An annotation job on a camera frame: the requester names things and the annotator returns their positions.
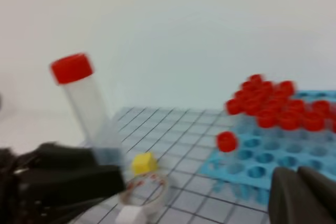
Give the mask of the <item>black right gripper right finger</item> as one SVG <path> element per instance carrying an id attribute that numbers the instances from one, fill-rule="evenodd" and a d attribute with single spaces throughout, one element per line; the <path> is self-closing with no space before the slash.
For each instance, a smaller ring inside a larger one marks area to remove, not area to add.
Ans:
<path id="1" fill-rule="evenodd" d="M 335 223 L 335 182 L 308 167 L 298 169 L 298 223 Z"/>

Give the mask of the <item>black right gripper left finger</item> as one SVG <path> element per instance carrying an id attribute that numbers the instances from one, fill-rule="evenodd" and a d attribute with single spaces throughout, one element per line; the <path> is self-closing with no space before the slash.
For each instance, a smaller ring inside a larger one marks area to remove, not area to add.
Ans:
<path id="1" fill-rule="evenodd" d="M 270 223 L 320 223 L 324 207 L 295 171 L 280 167 L 272 175 L 268 215 Z"/>

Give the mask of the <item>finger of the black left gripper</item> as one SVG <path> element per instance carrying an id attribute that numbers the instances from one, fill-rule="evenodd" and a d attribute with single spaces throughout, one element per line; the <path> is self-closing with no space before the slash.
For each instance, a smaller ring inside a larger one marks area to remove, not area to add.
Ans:
<path id="1" fill-rule="evenodd" d="M 33 168 L 15 175 L 16 204 L 27 207 L 65 206 L 107 199 L 125 191 L 119 167 L 98 165 L 74 169 Z"/>
<path id="2" fill-rule="evenodd" d="M 77 148 L 44 143 L 35 150 L 22 154 L 17 159 L 17 171 L 93 171 L 98 169 L 95 157 L 89 148 Z"/>

